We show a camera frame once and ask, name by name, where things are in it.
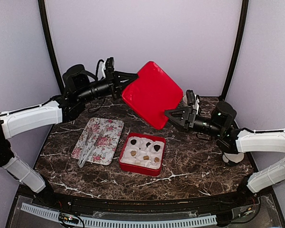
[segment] lavender wall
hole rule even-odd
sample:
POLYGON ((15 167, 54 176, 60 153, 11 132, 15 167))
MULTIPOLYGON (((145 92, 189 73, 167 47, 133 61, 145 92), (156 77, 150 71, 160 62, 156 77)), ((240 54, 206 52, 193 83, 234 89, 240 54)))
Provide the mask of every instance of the lavender wall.
MULTIPOLYGON (((285 127, 285 1, 250 1, 234 79, 227 97, 240 127, 285 127)), ((283 157, 253 154, 259 169, 283 157)), ((285 181, 274 187, 285 217, 285 181)))
POLYGON ((155 61, 183 89, 220 95, 241 0, 46 1, 60 71, 113 56, 117 70, 155 61))
MULTIPOLYGON (((38 2, 0 1, 0 111, 40 104, 58 94, 41 26, 38 2)), ((12 149, 33 165, 49 127, 11 139, 12 149)), ((18 183, 0 169, 0 228, 18 183)))

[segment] dark marble surface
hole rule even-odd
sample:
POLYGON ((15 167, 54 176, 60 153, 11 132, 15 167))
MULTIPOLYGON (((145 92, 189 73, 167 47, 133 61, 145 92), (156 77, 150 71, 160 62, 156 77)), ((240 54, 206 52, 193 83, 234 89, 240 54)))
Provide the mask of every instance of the dark marble surface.
MULTIPOLYGON (((201 98, 201 114, 210 116, 217 101, 217 98, 201 98)), ((94 102, 91 111, 101 102, 94 102)), ((91 114, 86 109, 75 121, 54 126, 36 170, 48 178, 55 192, 114 200, 174 200, 232 192, 253 171, 247 157, 236 167, 226 167, 215 141, 199 140, 195 133, 179 132, 170 123, 163 130, 155 130, 123 101, 110 98, 97 113, 91 114), (123 133, 110 165, 87 162, 79 168, 71 152, 92 117, 123 120, 123 133), (158 177, 120 169, 118 158, 130 132, 166 138, 163 167, 158 177)))

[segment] black metal frame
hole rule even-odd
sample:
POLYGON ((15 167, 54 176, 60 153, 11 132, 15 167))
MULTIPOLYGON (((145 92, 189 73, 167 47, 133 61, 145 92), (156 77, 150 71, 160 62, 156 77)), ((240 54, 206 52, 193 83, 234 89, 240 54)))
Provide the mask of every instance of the black metal frame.
POLYGON ((247 11, 248 11, 248 3, 249 3, 249 0, 243 0, 242 2, 242 10, 241 10, 240 18, 239 18, 236 42, 234 44, 231 62, 230 62, 229 70, 227 73, 226 81, 223 87, 223 91, 222 91, 222 94, 219 96, 219 100, 221 101, 224 101, 226 99, 228 90, 230 88, 231 80, 234 74, 234 70, 236 68, 238 54, 241 48, 241 43, 242 43, 243 34, 244 34, 245 22, 246 22, 247 11))
POLYGON ((38 4, 39 4, 39 12, 40 12, 40 17, 41 17, 42 28, 44 32, 44 38, 47 43, 48 54, 51 59, 52 67, 54 70, 55 78, 57 80, 57 84, 59 86, 59 90, 61 94, 63 94, 65 87, 64 87, 62 77, 59 71, 59 67, 58 67, 58 63, 57 63, 57 59, 56 59, 56 55, 54 51, 54 46, 52 42, 52 37, 51 37, 50 30, 49 30, 46 5, 45 5, 44 0, 38 0, 38 4))

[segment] metal tongs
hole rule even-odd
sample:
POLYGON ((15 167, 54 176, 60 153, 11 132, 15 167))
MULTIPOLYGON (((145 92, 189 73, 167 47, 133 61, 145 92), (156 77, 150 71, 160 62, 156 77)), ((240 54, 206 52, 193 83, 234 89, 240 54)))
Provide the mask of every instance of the metal tongs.
POLYGON ((81 151, 79 160, 77 162, 77 164, 78 164, 78 166, 80 168, 82 168, 84 166, 84 164, 85 164, 86 160, 88 159, 88 157, 90 156, 90 154, 95 150, 98 141, 103 137, 104 133, 105 133, 104 130, 101 130, 101 132, 98 135, 98 138, 93 143, 92 148, 86 153, 86 155, 84 155, 85 152, 86 152, 87 145, 89 144, 89 140, 90 140, 90 138, 92 137, 92 134, 93 134, 92 128, 89 130, 89 132, 87 133, 87 137, 86 137, 86 140, 85 140, 84 147, 83 147, 83 149, 81 151))

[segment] pink floral pattern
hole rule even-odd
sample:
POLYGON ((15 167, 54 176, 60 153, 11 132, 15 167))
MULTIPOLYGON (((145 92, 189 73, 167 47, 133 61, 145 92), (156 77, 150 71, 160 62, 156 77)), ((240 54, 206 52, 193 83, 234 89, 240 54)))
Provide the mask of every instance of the pink floral pattern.
POLYGON ((93 143, 97 139, 101 130, 104 130, 104 135, 99 139, 96 149, 91 153, 87 162, 109 165, 112 162, 119 138, 123 130, 123 121, 109 120, 102 118, 92 118, 85 126, 81 136, 79 137, 75 148, 72 152, 72 158, 79 159, 80 153, 84 147, 84 143, 87 137, 88 130, 92 128, 93 134, 87 150, 92 148, 93 143))

